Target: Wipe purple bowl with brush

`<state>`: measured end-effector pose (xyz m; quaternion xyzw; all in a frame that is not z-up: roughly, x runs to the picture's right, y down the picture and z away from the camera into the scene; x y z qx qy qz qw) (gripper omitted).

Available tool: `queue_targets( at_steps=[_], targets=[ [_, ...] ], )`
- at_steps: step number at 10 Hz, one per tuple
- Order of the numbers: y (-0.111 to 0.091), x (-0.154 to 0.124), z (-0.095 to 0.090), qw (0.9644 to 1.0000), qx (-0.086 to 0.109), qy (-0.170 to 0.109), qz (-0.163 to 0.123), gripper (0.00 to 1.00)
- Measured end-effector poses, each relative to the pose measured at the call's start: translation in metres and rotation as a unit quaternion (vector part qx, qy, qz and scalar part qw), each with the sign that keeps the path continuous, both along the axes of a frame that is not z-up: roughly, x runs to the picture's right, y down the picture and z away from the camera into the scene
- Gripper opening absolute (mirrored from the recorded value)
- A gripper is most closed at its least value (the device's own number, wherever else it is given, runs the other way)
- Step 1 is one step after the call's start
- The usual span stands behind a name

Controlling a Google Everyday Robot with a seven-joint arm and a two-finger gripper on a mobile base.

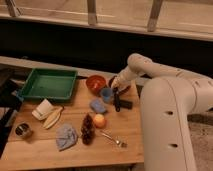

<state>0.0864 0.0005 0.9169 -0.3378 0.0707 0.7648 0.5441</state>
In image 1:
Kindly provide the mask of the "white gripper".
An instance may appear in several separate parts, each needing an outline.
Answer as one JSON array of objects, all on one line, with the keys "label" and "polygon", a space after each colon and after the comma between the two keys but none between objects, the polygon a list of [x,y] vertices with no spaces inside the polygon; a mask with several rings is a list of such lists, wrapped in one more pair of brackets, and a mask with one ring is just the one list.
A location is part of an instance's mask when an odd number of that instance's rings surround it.
[{"label": "white gripper", "polygon": [[114,93],[114,106],[116,112],[120,112],[120,98],[119,94],[126,93],[131,88],[131,81],[138,76],[137,72],[131,69],[129,66],[121,70],[112,81],[111,87],[117,88],[113,89]]}]

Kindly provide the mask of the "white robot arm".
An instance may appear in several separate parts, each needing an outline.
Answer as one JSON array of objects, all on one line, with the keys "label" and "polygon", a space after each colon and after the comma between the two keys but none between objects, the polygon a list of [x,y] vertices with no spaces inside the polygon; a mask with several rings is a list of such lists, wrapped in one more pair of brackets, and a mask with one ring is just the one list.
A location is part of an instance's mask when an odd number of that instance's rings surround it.
[{"label": "white robot arm", "polygon": [[124,89],[142,75],[149,76],[140,95],[145,171],[197,171],[187,116],[213,108],[213,78],[133,53],[112,85]]}]

